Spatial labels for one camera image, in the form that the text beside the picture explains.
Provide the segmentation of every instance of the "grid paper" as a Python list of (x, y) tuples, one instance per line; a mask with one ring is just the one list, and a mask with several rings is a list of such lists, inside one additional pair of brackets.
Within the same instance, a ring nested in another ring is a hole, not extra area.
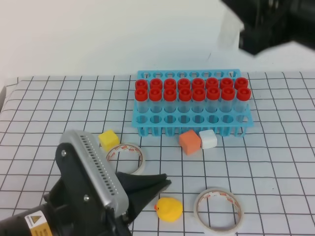
[[(139, 137), (131, 127), (132, 76), (34, 76), (19, 81), (0, 114), (0, 219), (43, 203), (60, 177), (54, 161), (61, 134), (113, 129), (122, 143), (146, 153), (144, 175), (166, 173), (172, 184), (160, 197), (183, 202), (175, 223), (158, 220), (154, 199), (130, 225), (134, 236), (202, 234), (192, 206), (209, 187), (230, 190), (243, 202), (238, 235), (315, 236), (315, 73), (243, 73), (250, 79), (255, 126), (243, 138), (217, 135), (218, 146), (186, 156), (178, 135)], [(130, 173), (138, 158), (120, 153), (111, 164)], [(231, 206), (205, 202), (204, 222), (235, 221)]]

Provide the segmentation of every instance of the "blue test tube rack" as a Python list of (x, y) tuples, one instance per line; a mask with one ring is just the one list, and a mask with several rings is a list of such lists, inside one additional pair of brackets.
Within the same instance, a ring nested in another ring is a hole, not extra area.
[[(204, 80), (209, 77), (217, 78), (219, 81), (223, 78), (229, 77), (233, 81), (241, 77), (241, 71), (238, 69), (230, 70), (141, 70), (138, 71), (137, 79), (145, 79), (150, 84), (150, 80), (160, 78), (163, 82), (168, 78), (173, 78), (178, 81), (181, 78), (187, 78), (190, 83), (194, 78), (202, 78)], [(234, 136), (243, 137), (248, 127), (253, 127), (251, 110), (249, 105), (244, 112), (239, 113), (232, 109), (229, 113), (223, 113), (218, 109), (214, 113), (209, 113), (203, 109), (201, 113), (195, 113), (191, 109), (187, 113), (181, 113), (176, 110), (173, 113), (167, 113), (164, 110), (162, 101), (162, 110), (159, 113), (153, 113), (149, 109), (146, 113), (139, 113), (137, 111), (137, 103), (134, 102), (134, 109), (132, 115), (132, 126), (138, 129), (140, 136), (147, 136), (152, 133), (153, 136), (161, 136), (162, 130), (165, 131), (166, 136), (174, 136), (176, 133), (182, 134), (190, 129), (196, 133), (202, 130), (213, 129), (214, 133), (219, 133), (221, 136)], [(239, 122), (237, 117), (244, 117), (243, 122)]]

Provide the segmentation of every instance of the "rubber duck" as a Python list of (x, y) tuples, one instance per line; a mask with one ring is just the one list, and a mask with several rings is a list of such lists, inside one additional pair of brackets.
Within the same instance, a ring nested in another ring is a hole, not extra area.
[(161, 220), (174, 222), (181, 217), (183, 204), (175, 198), (160, 198), (154, 209)]

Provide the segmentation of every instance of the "red cap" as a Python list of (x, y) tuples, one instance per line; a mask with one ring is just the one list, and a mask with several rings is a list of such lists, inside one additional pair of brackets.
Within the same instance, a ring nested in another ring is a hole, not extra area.
[(139, 102), (144, 102), (148, 99), (148, 91), (144, 88), (138, 88), (134, 92), (134, 97)]
[(235, 97), (235, 90), (231, 87), (225, 87), (222, 89), (221, 98), (225, 101), (231, 101)]
[(217, 78), (210, 77), (206, 81), (206, 89), (210, 87), (219, 87), (219, 81)]
[(248, 80), (246, 78), (240, 77), (235, 80), (234, 87), (236, 90), (239, 88), (247, 88), (248, 86)]
[(176, 100), (176, 90), (173, 88), (167, 88), (164, 90), (164, 100), (167, 102), (172, 102)]
[(209, 100), (218, 100), (220, 98), (220, 89), (218, 87), (210, 87), (207, 89), (207, 98)]
[(158, 88), (152, 88), (149, 91), (149, 99), (154, 102), (158, 102), (162, 99), (162, 90)]
[(192, 99), (197, 102), (201, 102), (206, 98), (206, 91), (204, 88), (195, 88), (192, 91)]
[(162, 89), (163, 83), (159, 78), (154, 78), (150, 81), (150, 89), (157, 88)]
[(188, 102), (191, 100), (191, 90), (189, 88), (182, 88), (179, 90), (179, 100)]
[(146, 80), (137, 80), (135, 83), (136, 89), (148, 89), (148, 82)]
[(236, 97), (238, 100), (241, 100), (241, 101), (248, 101), (251, 97), (251, 90), (249, 88), (239, 88), (237, 90), (237, 94), (236, 94)]
[(190, 88), (190, 81), (189, 79), (186, 78), (181, 78), (178, 83), (177, 83), (177, 87), (179, 90), (181, 90), (182, 88)]
[(191, 84), (192, 89), (205, 88), (205, 81), (201, 78), (194, 78)]
[(231, 78), (223, 78), (220, 82), (220, 88), (224, 89), (225, 87), (233, 87), (233, 80)]
[(176, 89), (176, 80), (168, 78), (164, 81), (164, 89)]

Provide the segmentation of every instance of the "warning label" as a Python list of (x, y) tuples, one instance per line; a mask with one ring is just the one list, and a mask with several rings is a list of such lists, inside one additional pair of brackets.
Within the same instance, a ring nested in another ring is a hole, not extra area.
[(25, 216), (25, 220), (32, 236), (53, 236), (42, 211)]
[(41, 217), (40, 215), (34, 215), (34, 216), (31, 216), (31, 220), (35, 224), (40, 219), (40, 217)]

